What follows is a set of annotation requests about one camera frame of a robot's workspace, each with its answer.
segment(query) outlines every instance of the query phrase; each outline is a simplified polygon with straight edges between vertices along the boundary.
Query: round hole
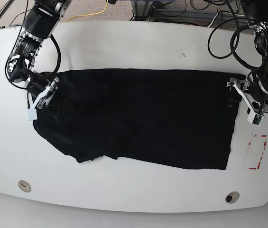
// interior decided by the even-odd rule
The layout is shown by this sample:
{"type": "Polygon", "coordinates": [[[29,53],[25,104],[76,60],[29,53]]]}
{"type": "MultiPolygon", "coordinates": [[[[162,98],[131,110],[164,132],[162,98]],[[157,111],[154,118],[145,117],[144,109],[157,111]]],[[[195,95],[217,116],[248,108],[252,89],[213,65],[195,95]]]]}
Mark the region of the round hole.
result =
{"type": "Polygon", "coordinates": [[[225,197],[227,203],[235,203],[239,199],[239,193],[234,191],[225,197]]]}
{"type": "Polygon", "coordinates": [[[30,192],[31,186],[29,183],[27,183],[25,180],[19,180],[18,182],[19,188],[24,192],[30,192]]]}

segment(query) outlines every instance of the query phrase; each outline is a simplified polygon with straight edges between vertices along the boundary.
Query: black t-shirt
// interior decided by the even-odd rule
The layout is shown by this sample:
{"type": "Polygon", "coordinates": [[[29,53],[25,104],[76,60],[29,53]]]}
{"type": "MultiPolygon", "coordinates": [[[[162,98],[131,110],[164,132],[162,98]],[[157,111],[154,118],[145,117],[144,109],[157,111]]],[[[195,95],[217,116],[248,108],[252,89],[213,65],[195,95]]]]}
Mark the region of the black t-shirt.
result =
{"type": "Polygon", "coordinates": [[[127,157],[183,169],[226,169],[242,75],[192,70],[96,69],[57,74],[57,107],[35,130],[78,162],[127,157]]]}

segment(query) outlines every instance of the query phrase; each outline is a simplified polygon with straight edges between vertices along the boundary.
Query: white table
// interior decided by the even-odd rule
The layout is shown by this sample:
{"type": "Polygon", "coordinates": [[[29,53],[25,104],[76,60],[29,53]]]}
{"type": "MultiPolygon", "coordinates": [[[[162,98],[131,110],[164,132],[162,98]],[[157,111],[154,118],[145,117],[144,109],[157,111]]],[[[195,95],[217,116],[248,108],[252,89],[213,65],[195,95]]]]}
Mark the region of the white table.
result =
{"type": "MultiPolygon", "coordinates": [[[[211,29],[187,25],[89,21],[61,23],[54,36],[62,51],[60,71],[95,68],[195,69],[247,74],[233,57],[212,58],[211,29]]],[[[18,28],[0,30],[0,193],[72,207],[133,212],[198,212],[258,207],[268,202],[268,116],[259,128],[247,122],[242,102],[225,171],[184,170],[127,158],[102,157],[78,164],[26,121],[26,92],[8,84],[4,65],[18,28]],[[266,135],[264,138],[252,134],[266,135]],[[262,143],[267,141],[261,166],[262,143]],[[18,181],[30,183],[25,193],[18,181]],[[234,204],[230,192],[240,193],[234,204]]],[[[232,32],[217,31],[213,52],[229,52],[232,32]]],[[[252,65],[261,56],[253,36],[240,36],[238,54],[252,65]]],[[[36,70],[52,71],[56,50],[45,41],[36,70]]]]}

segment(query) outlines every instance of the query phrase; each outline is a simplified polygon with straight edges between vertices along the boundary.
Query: yellow cable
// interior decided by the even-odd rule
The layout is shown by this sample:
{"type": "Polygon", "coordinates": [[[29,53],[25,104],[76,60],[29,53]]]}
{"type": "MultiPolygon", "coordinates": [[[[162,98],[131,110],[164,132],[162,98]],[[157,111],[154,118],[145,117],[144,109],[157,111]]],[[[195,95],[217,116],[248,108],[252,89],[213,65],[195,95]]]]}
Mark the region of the yellow cable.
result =
{"type": "Polygon", "coordinates": [[[87,16],[93,16],[93,15],[101,14],[107,9],[108,5],[109,5],[109,1],[107,0],[105,8],[101,12],[75,16],[75,17],[72,17],[72,18],[68,19],[67,21],[70,21],[70,20],[75,19],[75,18],[81,18],[81,17],[87,17],[87,16]]]}

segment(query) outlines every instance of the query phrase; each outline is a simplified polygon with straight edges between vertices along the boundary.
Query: floor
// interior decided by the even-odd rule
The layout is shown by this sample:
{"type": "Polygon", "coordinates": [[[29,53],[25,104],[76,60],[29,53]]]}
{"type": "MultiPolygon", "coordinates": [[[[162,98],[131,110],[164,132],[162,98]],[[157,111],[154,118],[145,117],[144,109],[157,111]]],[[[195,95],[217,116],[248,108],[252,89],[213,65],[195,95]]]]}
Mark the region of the floor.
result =
{"type": "MultiPolygon", "coordinates": [[[[4,6],[7,0],[0,0],[0,9],[4,6]]],[[[28,9],[30,9],[34,4],[33,0],[29,0],[28,9]]],[[[104,9],[105,7],[105,0],[73,0],[72,4],[68,8],[64,18],[62,21],[65,21],[73,16],[88,14],[99,12],[104,9]]],[[[175,0],[172,4],[165,6],[167,9],[174,9],[174,10],[194,10],[191,4],[196,9],[204,8],[207,3],[203,0],[175,0]]],[[[231,1],[231,5],[233,6],[234,10],[236,11],[236,4],[235,0],[231,1]]],[[[25,0],[15,0],[8,11],[2,16],[0,20],[0,26],[8,26],[13,19],[19,14],[25,11],[26,8],[26,1],[25,0]]],[[[217,10],[227,10],[227,6],[220,6],[219,8],[215,5],[210,5],[204,11],[207,12],[217,12],[217,10]]],[[[23,20],[24,14],[17,17],[13,24],[21,24],[23,20]]],[[[119,0],[117,1],[116,5],[109,5],[107,10],[95,16],[77,18],[75,20],[130,20],[132,17],[132,6],[129,0],[119,0]]]]}

